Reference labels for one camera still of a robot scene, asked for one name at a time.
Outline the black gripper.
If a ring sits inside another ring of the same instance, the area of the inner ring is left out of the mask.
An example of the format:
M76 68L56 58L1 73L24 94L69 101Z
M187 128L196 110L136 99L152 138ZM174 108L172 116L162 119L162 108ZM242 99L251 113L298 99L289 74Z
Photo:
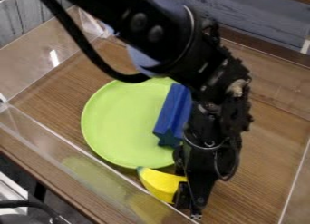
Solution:
M175 174L187 182L178 184L174 207L188 210L190 218L202 220L214 184L227 181L239 166L240 135L224 137L219 142L203 142L190 131L184 131L183 144L174 151Z

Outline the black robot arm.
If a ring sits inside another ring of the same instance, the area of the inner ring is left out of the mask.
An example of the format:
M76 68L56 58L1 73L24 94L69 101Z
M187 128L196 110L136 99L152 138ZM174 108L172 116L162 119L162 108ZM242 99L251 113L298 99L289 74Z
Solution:
M132 47L139 72L123 74L99 56L59 1L40 1L108 76L126 83L174 80L154 128L160 145L174 147L176 181L166 201L200 219L214 184L235 175L240 135L252 122L252 78L220 44L218 24L203 24L190 5L176 0L68 0Z

